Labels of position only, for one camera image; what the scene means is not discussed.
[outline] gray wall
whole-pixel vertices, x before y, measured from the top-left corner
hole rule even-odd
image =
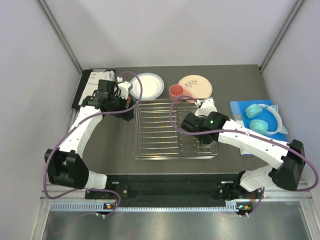
[[[295,0],[47,0],[81,66],[261,64]]]
[[[306,157],[320,171],[320,1],[307,0],[288,30],[264,77],[290,138],[304,143]],[[314,182],[306,167],[304,177]],[[314,195],[320,211],[320,187]]]
[[[67,130],[79,74],[34,0],[0,3],[0,239],[30,237],[44,153]]]

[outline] plate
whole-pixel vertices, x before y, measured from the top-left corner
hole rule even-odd
[[[211,97],[213,88],[208,79],[200,75],[188,75],[182,78],[179,85],[185,88],[195,99],[207,99]]]
[[[142,98],[141,100],[153,100],[158,98],[165,89],[164,80],[157,74],[151,72],[145,72],[138,74],[142,83]],[[131,80],[132,89],[131,95],[138,99],[140,96],[140,84],[136,77]]]

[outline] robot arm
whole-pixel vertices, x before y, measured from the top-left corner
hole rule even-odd
[[[250,137],[249,134],[270,140],[269,137],[249,130],[229,117],[218,113],[212,98],[208,98],[202,103],[197,102],[197,105],[199,109],[194,114],[189,113],[183,120],[181,127],[184,130],[191,133],[218,129],[246,132],[246,134],[220,132],[196,135],[196,137],[203,144],[217,141],[232,145],[268,163],[268,165],[253,171],[240,172],[237,180],[234,181],[237,185],[236,188],[242,187],[248,192],[268,186],[278,186],[290,191],[297,189],[305,165],[302,159],[277,145]],[[300,141],[293,140],[292,143],[274,139],[272,141],[289,146],[304,155],[304,146]]]
[[[82,160],[83,152],[95,127],[103,119],[99,115],[101,112],[125,110],[134,105],[135,101],[129,98],[131,87],[129,82],[122,81],[121,78],[117,79],[117,83],[115,79],[99,80],[98,89],[83,100],[77,119],[70,128],[77,129],[65,139],[50,161],[47,171],[50,183],[75,189],[106,188],[107,176],[89,171]],[[79,125],[82,120],[94,114],[98,115]],[[130,121],[134,114],[131,110],[114,116]],[[45,161],[51,151],[46,151]]]

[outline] dish rack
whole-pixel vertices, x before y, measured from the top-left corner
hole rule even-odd
[[[211,159],[219,153],[219,143],[204,145],[192,135],[176,131],[170,123],[172,100],[142,101],[134,110],[132,155],[137,160]],[[172,119],[181,126],[185,116],[198,109],[194,103],[175,105]]]

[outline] beige plate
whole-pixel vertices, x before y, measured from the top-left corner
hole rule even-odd
[[[207,99],[212,94],[212,85],[209,80],[203,76],[185,76],[178,84],[183,86],[195,99]]]

